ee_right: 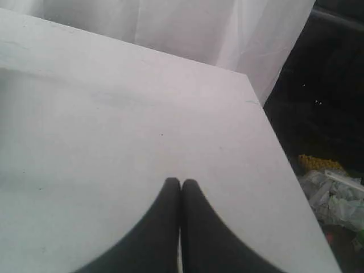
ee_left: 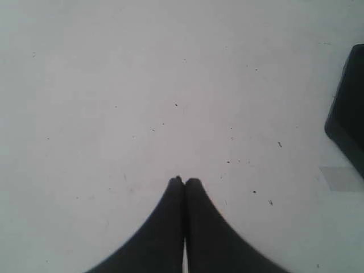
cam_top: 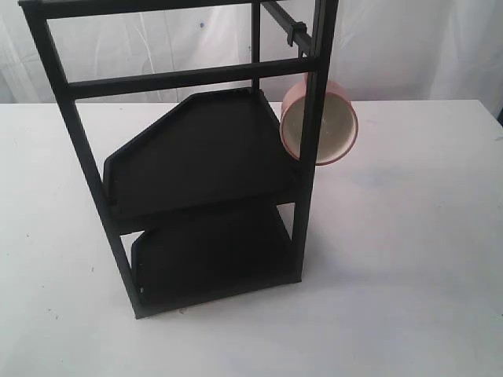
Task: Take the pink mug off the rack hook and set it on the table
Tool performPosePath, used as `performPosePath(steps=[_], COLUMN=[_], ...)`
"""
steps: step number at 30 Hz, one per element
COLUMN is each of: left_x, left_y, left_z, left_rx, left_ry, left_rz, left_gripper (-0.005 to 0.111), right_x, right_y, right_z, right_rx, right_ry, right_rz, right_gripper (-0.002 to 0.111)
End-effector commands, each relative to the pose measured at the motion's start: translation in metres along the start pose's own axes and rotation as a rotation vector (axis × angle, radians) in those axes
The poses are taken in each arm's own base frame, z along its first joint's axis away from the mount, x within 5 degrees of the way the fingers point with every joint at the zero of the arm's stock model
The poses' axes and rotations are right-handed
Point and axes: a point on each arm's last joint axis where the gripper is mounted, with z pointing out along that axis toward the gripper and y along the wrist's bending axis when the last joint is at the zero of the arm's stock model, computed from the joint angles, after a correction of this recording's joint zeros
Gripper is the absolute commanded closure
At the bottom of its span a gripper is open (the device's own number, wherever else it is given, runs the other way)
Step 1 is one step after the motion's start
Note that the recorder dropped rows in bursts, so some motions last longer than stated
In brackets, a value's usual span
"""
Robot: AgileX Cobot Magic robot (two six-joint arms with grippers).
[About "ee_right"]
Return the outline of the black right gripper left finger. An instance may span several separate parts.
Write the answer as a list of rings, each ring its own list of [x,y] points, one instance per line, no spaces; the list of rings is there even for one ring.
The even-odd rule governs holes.
[[[178,272],[180,194],[179,180],[167,178],[142,219],[77,272]]]

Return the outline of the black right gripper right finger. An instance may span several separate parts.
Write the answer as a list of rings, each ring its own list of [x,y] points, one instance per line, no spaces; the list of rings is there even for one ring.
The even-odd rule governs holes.
[[[184,272],[257,272],[252,253],[225,226],[198,183],[182,187],[181,249]]]

